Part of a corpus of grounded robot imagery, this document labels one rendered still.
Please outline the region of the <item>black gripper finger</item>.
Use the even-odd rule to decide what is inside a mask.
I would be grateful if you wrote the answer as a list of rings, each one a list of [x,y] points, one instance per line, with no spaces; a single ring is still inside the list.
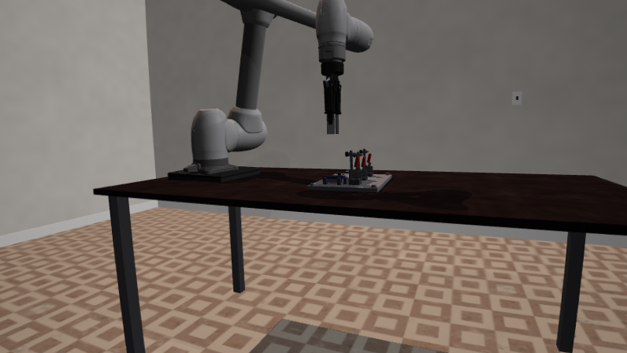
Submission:
[[[338,80],[337,93],[335,97],[336,134],[339,134],[339,115],[341,114],[340,103],[341,103],[341,85],[339,85],[339,80]]]
[[[332,90],[330,77],[328,77],[327,80],[323,80],[323,84],[325,93],[325,114],[327,114],[327,134],[336,134],[336,115],[334,113],[338,80],[335,80],[334,90]]]

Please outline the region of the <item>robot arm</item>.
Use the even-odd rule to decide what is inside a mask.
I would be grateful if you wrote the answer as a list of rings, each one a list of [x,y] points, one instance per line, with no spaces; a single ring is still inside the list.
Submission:
[[[345,62],[346,50],[364,52],[373,43],[372,29],[350,16],[344,0],[319,0],[317,13],[284,0],[221,1],[240,10],[244,23],[236,105],[228,117],[219,109],[197,112],[191,126],[193,163],[184,172],[237,170],[228,164],[228,153],[253,150],[265,142],[267,128],[257,102],[265,32],[275,17],[316,29],[320,63]]]

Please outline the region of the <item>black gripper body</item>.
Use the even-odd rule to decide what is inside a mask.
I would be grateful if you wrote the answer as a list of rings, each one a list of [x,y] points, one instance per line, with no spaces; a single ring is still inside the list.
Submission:
[[[330,77],[332,90],[334,90],[335,80],[339,80],[338,76],[343,75],[343,63],[340,61],[327,61],[322,63],[321,75],[326,76],[326,80]]]

